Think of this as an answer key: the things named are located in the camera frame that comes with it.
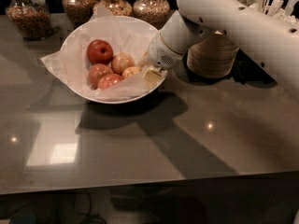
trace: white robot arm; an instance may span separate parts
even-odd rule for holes
[[[149,60],[163,69],[218,30],[274,80],[299,93],[299,30],[237,0],[177,0],[178,11],[149,44]]]

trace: glass jar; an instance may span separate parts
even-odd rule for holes
[[[109,9],[115,16],[133,16],[133,9],[131,4],[126,0],[100,0],[93,8],[93,12],[98,7],[105,7]]]
[[[45,0],[11,0],[6,15],[26,40],[41,40],[52,33],[50,12]]]
[[[133,4],[134,16],[158,30],[167,22],[169,11],[170,6],[167,0],[136,0]]]
[[[62,0],[64,13],[76,29],[93,15],[93,6],[98,0]]]

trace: cable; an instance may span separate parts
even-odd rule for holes
[[[89,201],[89,209],[86,214],[82,214],[85,216],[78,224],[91,224],[91,223],[98,223],[98,224],[107,224],[107,222],[100,217],[98,214],[92,215],[93,210],[93,200],[91,197],[91,194],[85,190],[84,194],[87,195],[88,201]]]

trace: gray table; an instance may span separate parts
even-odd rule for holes
[[[71,32],[24,41],[0,17],[0,194],[299,170],[298,101],[279,85],[191,83],[182,66],[128,105],[86,101],[38,60]]]

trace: red apple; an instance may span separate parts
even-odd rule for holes
[[[110,86],[113,86],[113,85],[121,82],[122,80],[123,80],[123,77],[121,77],[118,74],[115,74],[115,73],[108,74],[99,80],[98,88],[100,88],[101,90],[104,90],[104,89],[109,88]]]
[[[113,48],[105,40],[95,39],[88,45],[86,55],[92,64],[109,64],[113,58]]]
[[[104,77],[105,75],[112,73],[112,69],[106,64],[96,63],[91,67],[89,71],[88,80],[91,86],[96,90],[101,77]]]

